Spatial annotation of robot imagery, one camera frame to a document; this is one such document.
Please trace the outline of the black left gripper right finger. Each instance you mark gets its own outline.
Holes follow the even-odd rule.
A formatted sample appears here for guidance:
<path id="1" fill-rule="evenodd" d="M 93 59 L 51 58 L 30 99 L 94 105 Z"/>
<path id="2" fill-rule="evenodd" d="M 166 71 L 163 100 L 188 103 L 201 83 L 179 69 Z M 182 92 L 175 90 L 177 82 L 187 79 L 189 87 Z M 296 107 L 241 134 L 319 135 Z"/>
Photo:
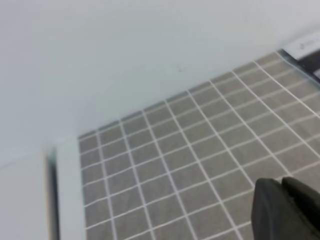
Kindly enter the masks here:
<path id="1" fill-rule="evenodd" d="M 304 226 L 320 239 L 320 193 L 293 177 L 284 177 L 282 187 L 287 191 L 303 217 Z"/>

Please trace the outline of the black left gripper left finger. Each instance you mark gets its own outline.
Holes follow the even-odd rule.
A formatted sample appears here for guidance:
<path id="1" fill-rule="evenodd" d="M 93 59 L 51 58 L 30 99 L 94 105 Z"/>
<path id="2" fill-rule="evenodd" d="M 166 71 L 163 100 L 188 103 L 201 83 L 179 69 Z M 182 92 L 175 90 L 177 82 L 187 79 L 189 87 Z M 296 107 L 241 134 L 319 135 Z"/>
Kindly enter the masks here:
<path id="1" fill-rule="evenodd" d="M 251 226 L 255 240 L 302 240 L 302 213 L 282 185 L 270 178 L 256 181 Z"/>

